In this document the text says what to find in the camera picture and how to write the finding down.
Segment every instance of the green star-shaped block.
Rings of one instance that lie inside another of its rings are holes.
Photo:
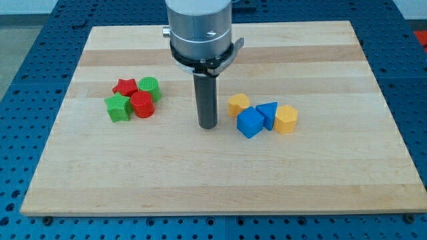
[[[107,104],[107,112],[113,123],[117,121],[129,121],[133,112],[130,97],[125,97],[117,92],[113,97],[104,99]]]

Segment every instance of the yellow hexagonal block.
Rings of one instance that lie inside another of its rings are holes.
[[[276,111],[273,128],[279,133],[291,133],[294,131],[298,111],[290,105],[280,106]]]
[[[233,95],[228,99],[228,115],[237,117],[239,113],[251,105],[249,97],[243,93]]]

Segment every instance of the blue block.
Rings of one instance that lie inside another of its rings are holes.
[[[278,108],[278,102],[266,103],[256,106],[256,110],[264,116],[264,127],[271,131],[273,129],[274,118],[276,116],[276,110]]]
[[[254,107],[248,107],[238,115],[238,129],[249,139],[262,130],[264,117]]]

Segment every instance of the red cylinder block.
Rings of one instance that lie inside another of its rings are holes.
[[[147,91],[134,93],[131,97],[131,104],[138,117],[146,118],[154,113],[153,99]]]

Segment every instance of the toy block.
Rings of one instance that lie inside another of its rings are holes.
[[[149,92],[154,103],[159,101],[161,98],[159,83],[155,77],[144,77],[143,79],[139,80],[138,89],[140,91]]]
[[[130,97],[116,93],[113,97],[104,99],[107,105],[107,112],[113,123],[117,121],[129,121],[133,112]]]
[[[233,95],[228,99],[228,115],[237,117],[239,113],[251,105],[249,97],[243,93]]]
[[[256,110],[259,111],[264,116],[264,127],[271,131],[273,129],[274,118],[276,117],[276,109],[278,108],[278,103],[266,103],[256,106]]]
[[[274,129],[279,133],[291,133],[294,131],[298,111],[290,105],[280,106],[276,111]]]
[[[254,107],[248,107],[238,115],[238,129],[250,139],[262,130],[264,117]]]
[[[146,118],[154,113],[153,99],[147,91],[134,93],[131,97],[131,104],[138,117]]]
[[[135,79],[119,79],[119,83],[113,88],[113,93],[119,92],[123,96],[130,97],[138,91]]]

